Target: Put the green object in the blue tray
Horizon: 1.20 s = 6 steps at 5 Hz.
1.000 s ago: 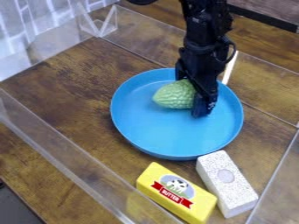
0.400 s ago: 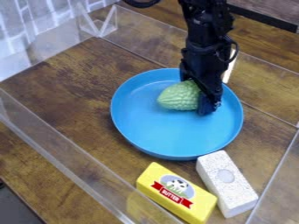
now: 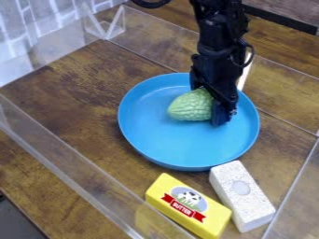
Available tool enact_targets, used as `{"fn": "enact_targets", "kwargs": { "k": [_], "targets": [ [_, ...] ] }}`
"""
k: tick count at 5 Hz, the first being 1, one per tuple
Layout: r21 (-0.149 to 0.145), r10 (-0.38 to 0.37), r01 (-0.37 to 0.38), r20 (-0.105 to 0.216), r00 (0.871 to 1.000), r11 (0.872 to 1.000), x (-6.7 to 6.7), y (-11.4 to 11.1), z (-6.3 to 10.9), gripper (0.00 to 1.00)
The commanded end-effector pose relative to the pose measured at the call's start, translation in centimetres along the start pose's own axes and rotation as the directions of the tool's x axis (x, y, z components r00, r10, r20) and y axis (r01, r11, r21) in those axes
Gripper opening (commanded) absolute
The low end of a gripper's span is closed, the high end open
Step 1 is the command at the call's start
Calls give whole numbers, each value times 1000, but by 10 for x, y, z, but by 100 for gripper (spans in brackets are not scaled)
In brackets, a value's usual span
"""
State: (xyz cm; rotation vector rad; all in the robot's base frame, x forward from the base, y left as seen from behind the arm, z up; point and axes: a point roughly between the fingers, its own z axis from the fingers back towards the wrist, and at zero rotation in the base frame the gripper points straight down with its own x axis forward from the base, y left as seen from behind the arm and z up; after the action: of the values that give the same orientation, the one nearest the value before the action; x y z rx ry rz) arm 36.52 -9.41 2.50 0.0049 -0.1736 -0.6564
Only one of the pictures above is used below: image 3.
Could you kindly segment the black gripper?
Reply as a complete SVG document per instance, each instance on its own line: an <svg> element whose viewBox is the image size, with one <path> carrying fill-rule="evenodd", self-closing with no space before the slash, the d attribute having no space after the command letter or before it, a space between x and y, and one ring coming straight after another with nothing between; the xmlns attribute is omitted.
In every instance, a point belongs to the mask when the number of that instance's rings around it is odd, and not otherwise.
<svg viewBox="0 0 319 239"><path fill-rule="evenodd" d="M194 54L190 72L191 90L206 88L213 94L211 123L221 126L237 114L238 93L235 82L246 63L243 40L249 32L249 17L242 0L190 0L198 29L198 54Z"/></svg>

